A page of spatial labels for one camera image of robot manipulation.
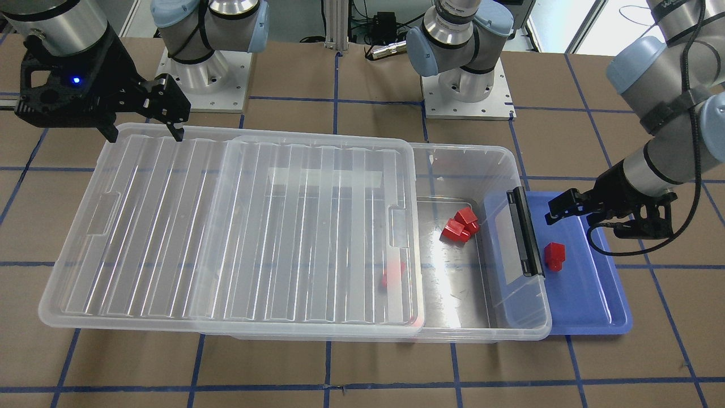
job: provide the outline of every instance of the blue tape line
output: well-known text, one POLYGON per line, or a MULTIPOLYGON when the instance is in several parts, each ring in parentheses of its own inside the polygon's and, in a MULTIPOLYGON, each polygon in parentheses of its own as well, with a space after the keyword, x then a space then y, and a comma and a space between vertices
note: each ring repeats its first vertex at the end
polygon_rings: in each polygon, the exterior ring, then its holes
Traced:
POLYGON ((194 360, 194 371, 191 373, 191 387, 188 392, 188 400, 186 400, 186 408, 194 406, 194 395, 196 390, 196 382, 199 380, 199 368, 202 366, 202 355, 204 354, 204 341, 207 335, 199 335, 199 345, 196 346, 196 359, 194 360))
POLYGON ((56 390, 53 394, 53 400, 50 403, 51 408, 56 408, 58 406, 58 399, 60 398, 60 388, 62 388, 63 384, 65 384, 65 376, 68 374, 68 369, 70 368, 70 361, 73 359, 73 353, 75 352, 75 345, 78 344, 79 335, 80 329, 75 329, 75 332, 73 332, 73 338, 70 340, 68 352, 65 355, 63 370, 61 370, 60 377, 58 378, 58 390, 56 390))
POLYGON ((346 384, 346 390, 403 390, 411 388, 455 388, 454 383, 355 383, 346 384))
POLYGON ((533 380, 533 381, 466 381, 461 388, 519 388, 519 387, 555 387, 576 385, 575 380, 533 380))
MULTIPOLYGON (((725 383, 725 377, 698 377, 700 383, 725 383)), ((620 385, 620 384, 662 384, 692 383, 692 377, 664 378, 598 378, 581 380, 583 385, 620 385)), ((532 381, 465 381, 461 388, 520 388, 555 387, 576 385, 576 380, 532 380, 532 381)), ((353 383, 345 386, 327 386, 324 384, 291 385, 198 385, 195 391, 323 391, 356 389, 407 389, 407 388, 455 388, 456 384, 444 383, 353 383)), ((189 385, 72 385, 62 387, 0 387, 0 393, 97 393, 97 392, 189 392, 189 385)))
POLYGON ((586 112, 587 110, 582 107, 545 107, 545 106, 515 106, 516 109, 521 110, 555 110, 561 112, 586 112))
POLYGON ((725 265, 616 264, 619 269, 725 269, 725 265))
POLYGON ((364 105, 410 105, 410 106, 420 106, 420 102, 415 101, 368 101, 363 99, 338 99, 337 102, 340 103, 357 103, 357 104, 364 104, 364 105))
POLYGON ((576 378, 576 387, 579 389, 579 398, 581 399, 582 408, 587 408, 587 396, 584 395, 584 384, 581 381, 581 373, 579 372, 579 363, 576 361, 576 353, 574 352, 574 344, 571 342, 571 336, 566 335, 566 345, 569 347, 569 356, 571 357, 571 365, 574 368, 574 378, 576 378))
POLYGON ((328 341, 325 344, 325 384, 330 384, 330 377, 332 375, 332 342, 328 341))
POLYGON ((58 387, 0 387, 0 393, 54 393, 58 387))
POLYGON ((332 134, 337 134, 337 107, 338 107, 338 93, 340 88, 339 72, 340 72, 340 57, 342 54, 337 52, 335 54, 335 89, 334 89, 334 100, 332 106, 332 134))
POLYGON ((420 103, 420 119, 423 121, 423 140, 426 143, 430 143, 431 140, 428 138, 428 126, 426 125, 426 101, 420 103))
POLYGON ((674 384, 691 383, 691 377, 665 377, 665 378, 605 378, 582 380, 584 385, 622 385, 622 384, 674 384))
POLYGON ((0 266, 53 266, 55 262, 0 261, 0 266))
MULTIPOLYGON (((642 240, 639 240, 639 247, 641 249, 645 249, 645 244, 642 240)), ((684 363, 687 365, 687 369, 689 370, 689 375, 692 378, 695 389, 697 390, 697 396, 700 397, 700 402, 703 405, 703 408, 708 408, 708 403, 705 400, 705 394, 703 394, 703 389, 700 387, 700 382, 697 380, 697 374, 695 373, 695 368, 692 366, 692 362, 689 359, 689 356, 687 355, 687 350, 684 347, 684 343, 682 343, 682 337, 680 337, 679 330, 677 330, 677 325, 675 324, 675 320, 672 317, 672 313, 670 312, 670 307, 667 304, 667 299, 665 299, 665 293, 662 291, 662 287, 660 286, 660 280, 657 278, 657 274, 655 273, 654 268, 652 268, 652 261, 650 260, 649 254, 645 254, 645 262, 648 266, 650 266, 650 276, 652 277, 652 281, 655 283, 655 289, 657 289, 657 294, 660 297, 660 302, 662 302, 662 307, 665 309, 665 314, 667 315, 667 320, 670 322, 670 327, 672 328, 672 333, 675 335, 675 340, 677 340, 677 345, 680 348, 680 352, 682 352, 682 358, 684 359, 684 363)))
POLYGON ((188 385, 73 385, 60 387, 60 393, 177 393, 189 389, 188 385))
POLYGON ((594 134, 597 135, 597 140, 599 140, 599 146, 601 146, 602 152, 604 153, 604 159, 607 160, 607 166, 612 167, 612 160, 609 160, 609 154, 607 154, 607 149, 604 147, 604 141, 602 140, 602 135, 599 133, 599 128, 597 127, 597 124, 594 122, 594 116, 592 116, 592 111, 589 109, 589 105, 587 104, 587 99, 584 98, 584 92, 581 90, 581 86, 579 85, 579 80, 576 78, 576 74, 574 73, 574 68, 571 66, 571 61, 569 61, 569 56, 567 54, 564 54, 564 60, 566 60, 566 64, 569 66, 569 72, 571 72, 571 77, 574 79, 574 84, 576 85, 576 90, 579 91, 579 96, 581 97, 581 102, 584 104, 584 108, 587 110, 587 115, 589 116, 589 121, 592 122, 592 128, 594 129, 594 134))
POLYGON ((455 343, 451 343, 451 361, 453 363, 453 384, 455 385, 455 399, 458 408, 463 408, 463 393, 460 390, 460 373, 458 372, 458 352, 455 343))
POLYGON ((619 109, 589 109, 590 112, 596 113, 631 113, 634 114, 633 110, 619 110, 619 109))
POLYGON ((566 181, 597 181, 596 177, 569 177, 569 176, 524 176, 529 180, 566 180, 566 181))
POLYGON ((516 106, 515 108, 521 110, 557 110, 561 112, 634 113, 633 110, 589 109, 581 107, 516 106))
POLYGON ((41 134, 40 139, 38 139, 38 143, 36 143, 36 146, 33 148, 33 151, 30 153, 30 158, 28 158, 28 162, 25 164, 24 169, 22 170, 22 173, 20 173, 20 177, 17 180, 17 183, 15 184, 15 187, 12 189, 12 194, 10 195, 10 198, 7 201, 7 204, 5 204, 5 208, 3 208, 2 213, 0 213, 0 225, 2 225, 3 221, 5 221, 5 217, 7 216, 8 211, 10 211, 10 206, 15 201, 15 198, 17 197, 17 192, 20 191, 20 185, 22 184, 22 181, 25 180, 25 175, 28 174, 28 169, 30 168, 30 164, 33 162, 33 159, 36 158, 36 155, 38 154, 38 150, 41 148, 41 144, 43 144, 43 140, 45 140, 46 135, 48 134, 48 129, 44 129, 43 133, 41 134))
POLYGON ((250 99, 261 99, 267 101, 298 101, 298 102, 335 102, 330 98, 297 98, 297 97, 249 97, 250 99))
POLYGON ((93 173, 92 167, 31 167, 28 171, 71 171, 80 173, 93 173))
POLYGON ((509 114, 508 118, 508 128, 511 131, 511 137, 513 138, 513 146, 516 148, 516 157, 518 157, 518 165, 521 167, 521 175, 523 177, 523 186, 526 188, 526 191, 530 191, 531 188, 529 186, 529 178, 526 175, 526 167, 523 164, 523 156, 521 154, 521 148, 518 145, 518 137, 516 137, 516 130, 513 128, 513 114, 509 114))
POLYGON ((720 212, 720 209, 718 208, 718 205, 715 204, 715 199, 713 199, 712 194, 710 194, 710 190, 707 186, 705 186, 705 183, 703 183, 703 191, 708 196, 708 199, 710 200, 710 204, 713 205, 713 208, 715 209, 715 213, 718 215, 718 218, 720 219, 721 224, 725 226, 725 218, 723 218, 722 213, 720 212))
POLYGON ((197 385, 196 392, 205 391, 322 391, 323 384, 290 384, 290 385, 197 385))

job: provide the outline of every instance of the lid handle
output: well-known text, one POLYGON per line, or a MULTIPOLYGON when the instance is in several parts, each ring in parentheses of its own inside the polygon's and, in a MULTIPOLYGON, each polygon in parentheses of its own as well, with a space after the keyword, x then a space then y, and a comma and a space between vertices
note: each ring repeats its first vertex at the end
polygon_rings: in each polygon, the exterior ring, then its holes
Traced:
POLYGON ((537 237, 534 234, 534 224, 531 222, 531 212, 529 212, 529 202, 526 200, 526 193, 523 191, 523 187, 516 187, 509 191, 507 195, 523 274, 527 277, 533 277, 539 274, 544 276, 544 269, 539 258, 539 246, 537 245, 537 237))

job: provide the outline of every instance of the metal cylinder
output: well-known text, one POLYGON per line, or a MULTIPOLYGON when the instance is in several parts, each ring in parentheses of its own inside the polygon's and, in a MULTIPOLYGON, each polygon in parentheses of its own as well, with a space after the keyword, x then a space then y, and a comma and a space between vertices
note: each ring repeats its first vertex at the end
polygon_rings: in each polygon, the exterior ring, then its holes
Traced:
POLYGON ((452 15, 467 17, 479 9, 481 0, 439 0, 441 7, 452 15))
POLYGON ((442 92, 461 102, 480 102, 491 94, 494 85, 494 71, 474 74, 455 68, 442 73, 438 84, 442 92))
POLYGON ((459 25, 446 21, 435 7, 429 8, 423 16, 423 27, 434 40, 448 46, 465 44, 473 35, 473 24, 459 25))
POLYGON ((660 197, 677 186, 663 180, 655 173, 645 159, 644 148, 624 159, 624 176, 639 192, 650 197, 660 197))
POLYGON ((233 20, 207 13, 207 37, 212 48, 246 52, 259 15, 259 8, 252 10, 247 10, 245 17, 233 20))
POLYGON ((170 61, 169 74, 185 94, 212 94, 225 86, 229 78, 229 64, 221 52, 198 64, 170 61))
MULTIPOLYGON (((725 12, 722 0, 705 0, 705 20, 725 12)), ((687 31, 697 24, 700 15, 700 2, 688 1, 669 12, 658 22, 662 34, 668 43, 677 44, 687 41, 687 31)))
POLYGON ((254 9, 259 0, 212 0, 209 8, 220 15, 241 15, 254 9))
POLYGON ((73 0, 68 0, 33 14, 18 15, 7 10, 15 9, 3 6, 3 13, 19 33, 39 37, 45 48, 56 57, 88 49, 103 36, 108 27, 108 20, 95 0, 80 0, 75 5, 73 0))
POLYGON ((166 43, 166 49, 175 61, 191 62, 193 64, 210 55, 211 50, 204 45, 202 35, 198 30, 184 45, 185 40, 194 32, 197 24, 199 24, 198 7, 197 10, 184 17, 180 22, 159 28, 161 38, 166 43))

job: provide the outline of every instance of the transparent lid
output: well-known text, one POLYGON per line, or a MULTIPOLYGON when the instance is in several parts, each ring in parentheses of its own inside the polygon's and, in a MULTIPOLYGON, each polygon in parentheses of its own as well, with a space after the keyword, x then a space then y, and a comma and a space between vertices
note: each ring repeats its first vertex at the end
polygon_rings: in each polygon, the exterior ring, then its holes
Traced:
POLYGON ((119 130, 53 268, 45 323, 304 338, 422 327, 408 143, 119 130))

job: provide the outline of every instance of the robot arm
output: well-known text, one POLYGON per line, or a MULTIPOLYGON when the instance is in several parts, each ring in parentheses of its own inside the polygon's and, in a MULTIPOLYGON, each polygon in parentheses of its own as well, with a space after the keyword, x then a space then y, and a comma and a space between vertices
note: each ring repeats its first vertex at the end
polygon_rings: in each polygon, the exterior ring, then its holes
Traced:
POLYGON ((443 73, 443 89, 454 99, 479 102, 494 85, 512 32, 513 16, 493 0, 436 0, 406 36, 408 57, 421 76, 443 73))
POLYGON ((151 13, 169 51, 166 67, 187 94, 223 89, 234 70, 220 51, 262 52, 265 0, 153 0, 151 13))
POLYGON ((725 162, 725 93, 710 92, 725 81, 725 6, 721 1, 652 0, 650 8, 667 44, 653 37, 635 41, 612 61, 607 75, 654 139, 599 176, 590 191, 570 189, 552 200, 548 224, 589 214, 590 227, 612 227, 620 238, 672 240, 678 233, 671 224, 670 203, 677 198, 671 190, 693 178, 699 183, 702 172, 725 162), (689 50, 686 87, 682 57, 701 4, 705 12, 689 50), (634 219, 603 223, 630 215, 634 219))
POLYGON ((0 12, 25 37, 15 114, 39 127, 94 127, 115 142, 116 112, 167 124, 181 140, 191 105, 175 81, 146 81, 94 0, 0 0, 0 12), (49 73, 45 84, 32 74, 49 73))

